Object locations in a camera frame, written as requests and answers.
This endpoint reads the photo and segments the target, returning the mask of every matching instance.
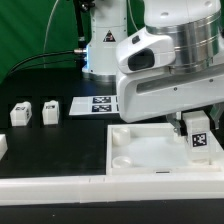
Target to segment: black and white tag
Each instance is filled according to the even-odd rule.
[[[117,96],[74,97],[69,115],[117,114]]]
[[[30,118],[30,113],[29,113],[29,110],[28,110],[28,109],[26,110],[26,118],[27,118],[27,119]]]
[[[192,135],[193,147],[207,146],[207,134]]]
[[[111,103],[111,97],[93,97],[93,104]]]
[[[16,107],[16,110],[25,110],[26,107]]]
[[[92,107],[92,112],[93,113],[107,113],[107,112],[111,112],[112,108],[111,105],[96,105]]]
[[[51,110],[51,109],[54,109],[54,108],[55,108],[55,105],[46,106],[47,110]]]

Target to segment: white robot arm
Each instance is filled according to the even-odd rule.
[[[117,47],[121,118],[134,122],[223,102],[220,1],[144,3],[146,27]]]

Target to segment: small white block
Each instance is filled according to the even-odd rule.
[[[210,131],[210,121],[204,111],[195,111],[183,114],[188,134]]]
[[[0,160],[8,149],[5,135],[0,135]]]
[[[31,104],[29,102],[17,103],[10,112],[12,126],[26,126],[32,117]]]
[[[44,125],[58,124],[59,104],[57,101],[50,101],[44,104],[42,110]]]

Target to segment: white plastic part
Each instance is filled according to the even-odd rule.
[[[113,128],[124,127],[131,143],[114,146]],[[173,141],[170,124],[109,126],[107,175],[0,179],[0,205],[224,198],[224,152],[209,134],[211,164],[196,166],[184,143]],[[130,158],[132,166],[112,167],[119,156]]]
[[[10,112],[12,126],[26,126],[32,116],[29,102],[17,103]]]
[[[126,75],[118,72],[121,118],[135,122],[224,101],[224,65],[187,76],[171,76],[166,68]]]
[[[92,38],[87,45],[84,77],[96,81],[114,81],[117,70],[116,47],[127,38],[127,3],[126,0],[95,0],[94,3],[96,6],[90,12]]]
[[[8,149],[5,135],[0,135],[0,160]]]
[[[42,115],[44,125],[58,124],[59,103],[54,100],[46,102],[42,110]]]
[[[145,24],[168,27],[207,18],[221,9],[220,0],[144,0]]]
[[[113,129],[113,144],[117,146],[128,145],[131,141],[131,133],[129,128]]]
[[[132,159],[127,156],[118,156],[113,159],[112,166],[113,168],[130,168],[132,166]]]
[[[132,40],[136,36],[139,36],[140,40],[134,44]],[[116,57],[121,72],[125,74],[133,73],[129,69],[128,59],[130,56],[144,49],[150,49],[154,54],[155,64],[152,68],[169,65],[176,58],[171,37],[166,35],[152,35],[147,32],[146,28],[143,28],[118,44]]]
[[[187,127],[186,148],[193,163],[204,165],[210,163],[210,121],[204,111],[183,113]]]

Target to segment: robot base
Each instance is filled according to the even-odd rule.
[[[111,83],[116,81],[116,74],[114,75],[99,75],[99,74],[94,74],[90,73],[87,69],[87,66],[83,67],[82,69],[82,75],[84,79],[91,79],[96,82],[105,82],[105,83]]]

